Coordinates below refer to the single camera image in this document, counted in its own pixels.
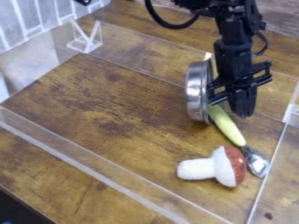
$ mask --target brown mushroom cap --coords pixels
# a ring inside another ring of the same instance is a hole
[[[247,174],[247,164],[242,152],[231,145],[225,146],[225,151],[231,162],[231,166],[235,172],[237,184],[239,185]]]

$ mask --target white stand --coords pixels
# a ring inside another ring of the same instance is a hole
[[[80,29],[80,26],[74,19],[70,21],[70,23],[72,25],[74,40],[67,44],[68,48],[79,51],[80,53],[92,52],[103,45],[100,22],[98,21],[95,23],[90,37]]]

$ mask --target transparent enclosure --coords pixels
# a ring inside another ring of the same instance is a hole
[[[247,174],[235,189],[214,179],[183,181],[178,163],[207,158],[230,144],[215,126],[193,122],[186,113],[187,66],[213,55],[87,20],[71,21],[0,56],[0,126],[178,223],[262,221],[265,204],[275,204],[267,193],[277,182],[295,191],[287,184],[294,180],[279,172],[291,167],[295,172],[298,163],[281,162],[286,166],[278,169],[277,160],[298,154],[297,79],[273,72],[255,115],[247,120],[233,115],[249,144],[274,156],[265,181]]]

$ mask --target toy mushroom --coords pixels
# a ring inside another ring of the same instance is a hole
[[[221,146],[213,152],[210,158],[186,160],[178,166],[178,177],[181,179],[217,178],[229,187],[242,183],[246,172],[246,159],[241,151],[233,146]]]

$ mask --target black cable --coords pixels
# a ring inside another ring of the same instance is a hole
[[[154,21],[162,25],[163,27],[169,28],[169,29],[174,29],[174,30],[181,30],[181,29],[185,29],[187,28],[190,25],[193,25],[193,23],[198,20],[199,16],[201,16],[201,13],[198,12],[193,19],[189,20],[186,23],[183,24],[170,24],[169,22],[166,22],[161,16],[158,15],[157,11],[155,11],[155,8],[153,6],[153,1],[151,0],[145,0],[145,6],[154,18]]]
[[[259,52],[253,52],[253,54],[251,54],[253,57],[261,56],[265,53],[265,51],[267,50],[267,37],[263,35],[263,33],[261,31],[257,33],[257,35],[263,40],[266,45]]]

